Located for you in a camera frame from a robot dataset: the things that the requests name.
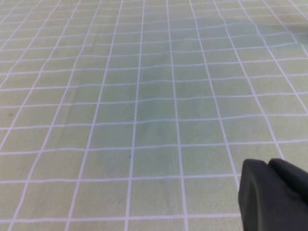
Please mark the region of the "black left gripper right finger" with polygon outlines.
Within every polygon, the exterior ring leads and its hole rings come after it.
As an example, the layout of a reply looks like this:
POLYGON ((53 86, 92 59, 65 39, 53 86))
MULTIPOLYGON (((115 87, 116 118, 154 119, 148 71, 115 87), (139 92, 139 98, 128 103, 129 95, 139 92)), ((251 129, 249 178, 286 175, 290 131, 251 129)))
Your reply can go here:
POLYGON ((269 166, 278 175, 284 187, 284 231, 308 229, 308 173, 282 159, 271 159, 269 166))

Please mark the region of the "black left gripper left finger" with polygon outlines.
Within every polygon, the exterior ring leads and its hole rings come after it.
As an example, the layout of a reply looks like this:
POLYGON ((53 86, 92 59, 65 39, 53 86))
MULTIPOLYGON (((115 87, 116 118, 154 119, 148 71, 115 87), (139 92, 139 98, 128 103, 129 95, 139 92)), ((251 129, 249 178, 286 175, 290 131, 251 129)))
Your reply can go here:
POLYGON ((245 231, 269 231, 274 194, 279 189, 277 173, 264 161, 246 159, 242 165, 238 203, 245 231))

